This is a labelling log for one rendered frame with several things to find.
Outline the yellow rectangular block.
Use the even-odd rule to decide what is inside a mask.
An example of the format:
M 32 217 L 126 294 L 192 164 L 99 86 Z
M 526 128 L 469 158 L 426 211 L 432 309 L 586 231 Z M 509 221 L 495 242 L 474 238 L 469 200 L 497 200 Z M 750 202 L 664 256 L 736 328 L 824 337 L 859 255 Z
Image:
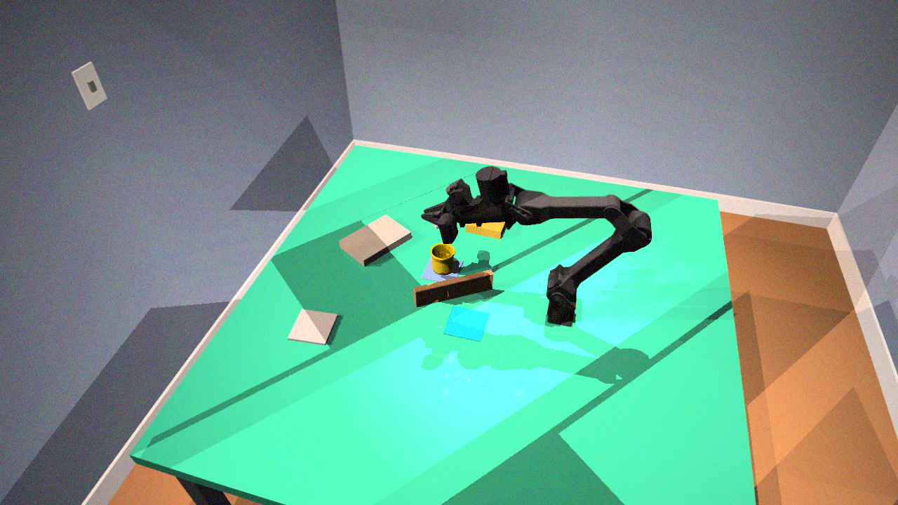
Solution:
M 466 224 L 466 232 L 496 239 L 502 238 L 505 229 L 506 222 L 483 223 L 481 227 L 476 227 L 476 224 Z

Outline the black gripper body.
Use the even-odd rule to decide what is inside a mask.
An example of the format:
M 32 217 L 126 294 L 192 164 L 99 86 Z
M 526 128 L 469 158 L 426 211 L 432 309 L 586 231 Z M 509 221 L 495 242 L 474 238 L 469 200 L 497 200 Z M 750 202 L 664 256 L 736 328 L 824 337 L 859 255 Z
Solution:
M 455 242 L 459 233 L 457 223 L 460 224 L 461 228 L 463 228 L 465 224 L 476 224 L 476 227 L 481 227 L 482 224 L 485 223 L 482 214 L 483 198 L 481 198 L 481 195 L 477 195 L 471 202 L 475 203 L 471 210 L 465 210 L 461 213 L 453 213 L 452 210 L 451 213 L 446 212 L 441 215 L 438 220 L 438 227 L 443 244 L 452 244 Z

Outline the tan wooden bar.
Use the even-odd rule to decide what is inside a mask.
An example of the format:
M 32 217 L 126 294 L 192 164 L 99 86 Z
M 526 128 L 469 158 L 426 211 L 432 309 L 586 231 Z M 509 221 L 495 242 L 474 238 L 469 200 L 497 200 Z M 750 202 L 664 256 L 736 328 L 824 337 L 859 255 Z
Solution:
M 418 285 L 414 287 L 416 307 L 492 290 L 493 275 L 491 270 L 482 271 L 436 283 Z

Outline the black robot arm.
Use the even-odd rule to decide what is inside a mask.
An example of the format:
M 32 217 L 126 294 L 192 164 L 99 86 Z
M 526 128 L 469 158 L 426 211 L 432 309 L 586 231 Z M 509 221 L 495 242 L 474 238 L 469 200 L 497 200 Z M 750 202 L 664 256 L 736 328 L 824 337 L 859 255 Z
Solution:
M 612 236 L 579 261 L 570 267 L 559 263 L 549 273 L 548 323 L 571 327 L 580 283 L 622 253 L 640 250 L 652 240 L 649 215 L 615 195 L 553 197 L 542 191 L 526 191 L 512 182 L 508 183 L 507 170 L 494 166 L 477 170 L 476 181 L 483 198 L 485 223 L 506 222 L 510 230 L 516 222 L 521 226 L 532 226 L 556 218 L 605 218 L 615 227 Z M 475 205 L 471 202 L 475 198 L 462 178 L 449 184 L 446 192 L 455 204 L 453 213 L 471 210 Z

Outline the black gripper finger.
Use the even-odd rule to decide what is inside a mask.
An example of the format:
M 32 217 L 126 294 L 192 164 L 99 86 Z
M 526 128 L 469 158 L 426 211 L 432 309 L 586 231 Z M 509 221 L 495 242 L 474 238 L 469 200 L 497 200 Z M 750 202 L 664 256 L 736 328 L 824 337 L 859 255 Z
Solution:
M 436 212 L 431 212 L 431 213 L 424 213 L 421 215 L 421 217 L 423 220 L 426 220 L 428 222 L 431 222 L 432 224 L 435 224 L 435 226 L 438 226 L 439 218 L 441 217 L 442 214 L 445 214 L 446 212 L 447 212 L 446 207 L 443 206 L 442 210 L 436 211 Z
M 426 208 L 426 210 L 424 210 L 424 213 L 431 213 L 431 212 L 440 211 L 440 210 L 442 210 L 443 206 L 446 207 L 447 212 L 449 212 L 449 213 L 452 212 L 453 209 L 452 209 L 452 206 L 451 206 L 451 198 L 450 198 L 450 197 L 448 197 L 448 198 L 446 199 L 446 201 L 443 202 L 443 203 L 437 204 L 437 205 L 435 205 L 435 206 L 431 206 L 430 208 Z

